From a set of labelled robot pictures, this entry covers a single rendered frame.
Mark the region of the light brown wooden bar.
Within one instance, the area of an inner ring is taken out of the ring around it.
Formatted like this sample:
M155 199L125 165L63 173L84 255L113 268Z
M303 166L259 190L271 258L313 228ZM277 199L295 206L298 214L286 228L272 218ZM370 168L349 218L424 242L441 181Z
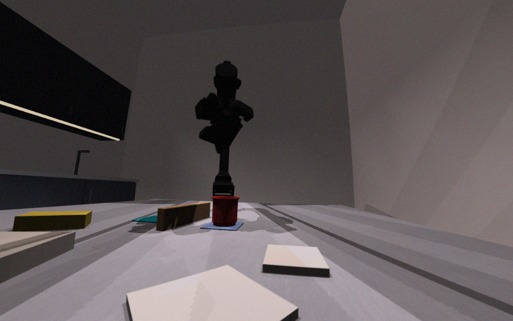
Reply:
M211 202L158 208L156 230L166 231L210 217Z

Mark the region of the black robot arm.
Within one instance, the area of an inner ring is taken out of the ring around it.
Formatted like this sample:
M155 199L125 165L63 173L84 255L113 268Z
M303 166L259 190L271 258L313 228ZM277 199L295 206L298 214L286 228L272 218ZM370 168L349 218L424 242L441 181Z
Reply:
M216 76L213 77L214 85L217 89L217 95L210 93L206 98L202 98L196 104L195 112L196 118L199 120L209 120L211 124L215 124L213 119L217 115L224 115L225 108L223 101L219 99L227 98L232 101L235 100L236 89L241 86L241 81L238 76L238 69L231 64L231 61L224 61L215 68ZM235 186L231 182L229 175L229 149L224 149L220 154L219 159L219 173L213 182L212 196L233 196ZM230 195L215 195L215 194L230 194Z

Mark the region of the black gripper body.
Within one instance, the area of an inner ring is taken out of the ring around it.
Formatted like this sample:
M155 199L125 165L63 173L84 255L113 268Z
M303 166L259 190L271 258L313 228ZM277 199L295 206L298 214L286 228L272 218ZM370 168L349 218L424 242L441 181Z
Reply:
M221 124L219 123L219 120L222 119L223 117L229 117L239 123L241 123L241 120L242 120L239 116L243 117L243 120L246 122L254 117L253 109L239 100L232 101L227 98L222 98L222 99L219 99L219 102L221 102L221 101L223 101L223 103L224 103L225 114L217 115L213 119L213 121L215 122L214 125L206 126L199 132L199 139L203 139L212 144L214 144L213 139L212 139L212 137L208 136L206 134L206 132L209 129L213 129L213 130L223 134L223 128L222 128Z

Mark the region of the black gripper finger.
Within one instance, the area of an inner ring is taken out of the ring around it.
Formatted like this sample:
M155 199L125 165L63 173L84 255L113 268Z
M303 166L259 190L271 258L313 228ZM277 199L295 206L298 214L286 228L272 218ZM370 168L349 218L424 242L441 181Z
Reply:
M213 129L209 129L206 134L212 137L217 153L221 154L224 148L223 134Z
M231 143L233 142L235 136L239 132L239 130L243 127L243 125L229 117L223 117L219 120L223 128L223 145L224 149L229 149Z

